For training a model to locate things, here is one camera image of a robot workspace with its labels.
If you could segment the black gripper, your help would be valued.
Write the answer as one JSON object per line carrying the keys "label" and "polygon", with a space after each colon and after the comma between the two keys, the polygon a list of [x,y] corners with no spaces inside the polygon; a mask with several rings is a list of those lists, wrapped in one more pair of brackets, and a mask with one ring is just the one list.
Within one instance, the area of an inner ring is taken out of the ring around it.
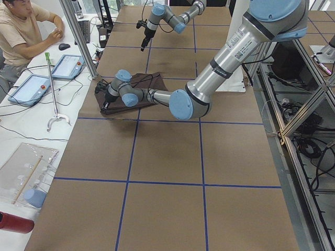
{"label": "black gripper", "polygon": [[101,110],[108,110],[111,102],[115,102],[118,98],[118,93],[112,90],[107,90],[105,92],[105,102],[103,103]]}
{"label": "black gripper", "polygon": [[144,30],[145,38],[143,39],[142,45],[141,45],[141,51],[144,51],[150,40],[154,37],[155,31],[152,29],[149,29],[148,27]]}

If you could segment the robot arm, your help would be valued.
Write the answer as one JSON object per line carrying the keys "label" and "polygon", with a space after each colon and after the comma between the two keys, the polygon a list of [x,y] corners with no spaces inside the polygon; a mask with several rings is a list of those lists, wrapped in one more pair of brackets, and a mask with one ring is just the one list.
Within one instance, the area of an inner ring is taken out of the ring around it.
{"label": "robot arm", "polygon": [[196,16],[201,15],[206,6],[207,1],[188,1],[191,6],[180,15],[175,15],[168,5],[153,3],[149,19],[138,20],[136,28],[144,27],[144,39],[141,44],[141,51],[148,46],[151,39],[154,37],[160,21],[166,22],[172,28],[172,31],[180,34],[184,31],[186,25]]}
{"label": "robot arm", "polygon": [[260,44],[299,39],[306,34],[308,7],[308,1],[250,1],[240,27],[184,89],[167,92],[135,88],[130,73],[119,70],[105,90],[100,110],[107,111],[110,104],[121,99],[127,108],[141,101],[165,105],[179,120],[203,117],[211,109],[212,94]]}

